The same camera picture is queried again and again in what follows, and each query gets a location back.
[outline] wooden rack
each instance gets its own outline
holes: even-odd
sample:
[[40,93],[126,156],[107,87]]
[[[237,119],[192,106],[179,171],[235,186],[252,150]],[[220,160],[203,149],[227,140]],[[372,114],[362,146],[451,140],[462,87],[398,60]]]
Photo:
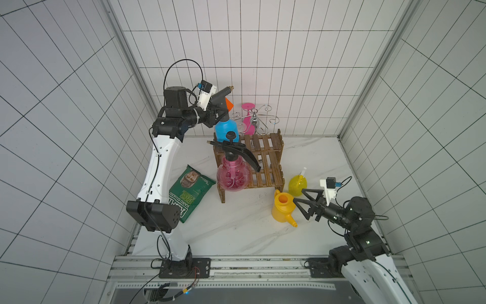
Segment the wooden rack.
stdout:
[[[274,187],[283,191],[285,179],[283,178],[282,166],[280,165],[283,150],[280,129],[278,129],[277,133],[270,133],[269,135],[244,135],[241,136],[241,142],[253,152],[261,166],[260,172],[255,172],[251,168],[252,179],[245,189]],[[225,153],[216,146],[213,147],[213,151],[216,164],[219,167]],[[225,203],[225,191],[219,184],[217,186],[221,202]]]

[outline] white tiled wall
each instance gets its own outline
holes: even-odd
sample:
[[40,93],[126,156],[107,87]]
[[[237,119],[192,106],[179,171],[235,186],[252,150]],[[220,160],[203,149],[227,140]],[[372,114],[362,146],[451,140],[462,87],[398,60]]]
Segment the white tiled wall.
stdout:
[[[287,135],[339,134],[408,0],[110,0],[154,100],[189,58],[233,111],[270,104]],[[169,86],[200,81],[194,63]],[[212,135],[199,125],[187,134]]]
[[343,137],[425,304],[486,299],[485,7],[425,0]]
[[0,14],[0,302],[97,303],[153,118],[97,0]]

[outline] chip bag label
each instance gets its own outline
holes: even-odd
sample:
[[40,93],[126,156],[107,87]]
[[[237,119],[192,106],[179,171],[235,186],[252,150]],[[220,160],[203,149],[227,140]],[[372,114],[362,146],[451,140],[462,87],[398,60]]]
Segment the chip bag label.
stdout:
[[169,204],[178,205],[181,208],[181,222],[184,223],[187,220],[215,183],[191,166],[187,166],[184,173],[169,190]]

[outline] black cable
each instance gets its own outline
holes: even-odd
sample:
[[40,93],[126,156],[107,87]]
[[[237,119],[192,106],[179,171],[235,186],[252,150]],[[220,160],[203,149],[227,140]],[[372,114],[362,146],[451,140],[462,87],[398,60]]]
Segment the black cable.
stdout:
[[332,230],[332,232],[334,232],[335,234],[337,234],[337,235],[339,235],[339,236],[344,237],[344,235],[343,235],[343,234],[337,233],[336,231],[334,231],[334,229],[333,229],[333,228],[331,228],[331,223],[329,222],[329,220],[328,220],[328,226],[329,226],[329,228]]
[[[191,104],[191,106],[194,106],[194,104],[197,102],[197,96],[196,96],[196,94],[194,94],[194,89],[192,89],[192,91],[190,89],[185,89],[185,91],[190,94],[189,95],[189,103]],[[191,96],[194,96],[194,98],[196,99],[196,101],[194,102],[194,104],[191,103]]]
[[373,219],[373,220],[377,220],[377,221],[386,221],[389,219],[389,217],[387,217],[386,215],[375,215],[374,217],[362,217],[362,218],[366,218],[366,219]]
[[160,254],[160,251],[158,249],[158,240],[160,239],[160,237],[162,237],[162,241],[164,242],[164,245],[165,245],[165,248],[167,248],[167,250],[169,251],[169,256],[166,258],[166,260],[168,260],[168,265],[167,265],[167,268],[169,268],[171,266],[171,262],[172,262],[172,251],[171,251],[171,246],[169,245],[169,241],[167,240],[167,238],[165,237],[164,233],[162,231],[160,231],[160,235],[158,236],[157,238],[157,252],[158,252],[158,255],[160,255],[160,257],[163,259],[162,255]]
[[384,270],[386,270],[386,272],[388,272],[388,274],[392,277],[392,279],[395,281],[395,283],[398,284],[398,286],[400,287],[400,289],[402,290],[403,294],[405,295],[405,297],[407,298],[408,302],[410,304],[412,304],[412,301],[410,301],[410,299],[408,298],[407,296],[407,293],[405,292],[405,290],[403,290],[403,288],[401,287],[400,283],[398,283],[398,280],[393,276],[393,274],[391,272],[388,271],[388,269],[385,268],[385,266],[383,266],[382,264],[374,261],[376,264],[380,265]]
[[130,300],[130,302],[128,304],[132,304],[132,301],[133,299],[139,294],[139,292],[145,287],[147,286],[148,283],[150,283],[151,280],[155,279],[156,277],[158,276],[158,274],[156,274],[152,279],[148,280],[147,283],[145,283],[142,287],[140,287],[140,289],[133,295],[133,298]]
[[164,232],[162,231],[162,229],[157,225],[157,222],[154,220],[154,218],[152,217],[152,215],[147,211],[147,204],[144,204],[143,205],[143,209],[144,209],[145,213],[150,217],[150,219],[154,222],[154,224],[157,226],[158,230],[160,231],[160,235],[157,238],[157,252],[158,252],[158,255],[160,255],[160,258],[161,259],[164,259],[162,257],[162,255],[160,254],[160,251],[158,250],[158,240],[162,236],[164,238],[165,247],[167,247],[167,250],[169,251],[169,257],[167,257],[167,259],[169,260],[169,265],[170,265],[171,257],[172,257],[172,251],[171,251],[171,246],[169,245],[169,241],[165,237]]
[[[197,85],[196,85],[194,88],[192,88],[192,91],[190,91],[190,92],[189,92],[189,93],[190,93],[190,95],[189,95],[189,99],[188,99],[188,100],[189,100],[189,103],[190,103],[191,105],[194,105],[195,103],[197,103],[197,96],[196,96],[196,94],[194,94],[194,90],[195,90],[196,88],[197,88]],[[194,97],[196,98],[196,101],[194,101],[194,104],[191,102],[191,96],[194,96]]]
[[339,192],[339,190],[341,190],[342,188],[344,188],[344,186],[346,186],[347,184],[349,184],[349,182],[353,179],[353,176],[348,176],[347,178],[344,179],[344,181],[341,182],[341,187],[339,187],[337,190],[336,190],[336,197],[334,198],[336,200],[336,204],[339,206],[339,207],[344,207],[344,204],[341,206],[338,202],[337,202],[337,193]]
[[162,298],[165,297],[167,292],[169,292],[169,289],[165,289],[165,287],[169,287],[169,286],[170,286],[170,283],[160,285],[157,288],[157,290],[155,291],[155,297],[154,297],[156,299],[156,302],[158,302],[159,299],[162,299]]
[[152,137],[152,134],[150,133],[150,130],[153,129],[154,127],[150,127],[149,129],[149,136],[150,136],[150,139],[152,140],[152,143],[154,144],[154,147],[155,147],[155,150],[157,151],[157,167],[155,167],[155,174],[154,174],[154,178],[152,179],[152,182],[150,183],[150,186],[149,186],[149,190],[147,192],[147,198],[145,198],[145,201],[147,201],[149,199],[149,194],[150,194],[150,189],[152,188],[152,185],[154,184],[154,180],[155,180],[155,176],[157,176],[157,171],[158,171],[158,162],[160,160],[160,153],[158,152],[158,148],[157,148],[157,145],[155,144],[154,142],[154,138]]
[[153,263],[154,263],[155,261],[157,261],[157,260],[159,260],[159,261],[161,261],[161,262],[163,262],[163,261],[164,261],[164,260],[162,260],[162,259],[155,258],[155,259],[153,259],[153,260],[152,260],[152,262],[150,262],[150,268],[152,268],[152,269],[160,269],[160,268],[161,268],[161,267],[154,267],[154,266],[153,266]]
[[162,90],[165,90],[165,83],[167,81],[167,74],[169,73],[169,71],[171,70],[171,68],[176,65],[177,63],[181,62],[181,61],[192,61],[194,62],[195,64],[197,64],[197,66],[199,67],[199,69],[201,70],[201,82],[203,82],[204,80],[204,74],[203,74],[203,68],[201,68],[201,66],[199,65],[199,63],[197,63],[196,61],[192,60],[192,59],[187,59],[187,58],[184,58],[184,59],[181,59],[181,60],[178,60],[176,62],[174,62],[168,69],[167,69],[167,72],[165,72],[165,75],[164,75],[164,84],[162,85]]

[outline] yellow spray bottle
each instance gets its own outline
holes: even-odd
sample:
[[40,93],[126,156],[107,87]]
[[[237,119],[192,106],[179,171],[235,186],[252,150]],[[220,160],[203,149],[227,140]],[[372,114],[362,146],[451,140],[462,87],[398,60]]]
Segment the yellow spray bottle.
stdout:
[[305,170],[307,170],[306,167],[289,182],[289,193],[294,197],[302,195],[302,189],[307,188],[307,179],[304,177]]
[[292,211],[295,209],[294,197],[279,190],[275,190],[274,197],[275,203],[272,208],[273,218],[280,223],[289,222],[292,226],[297,227],[297,223],[292,218]]

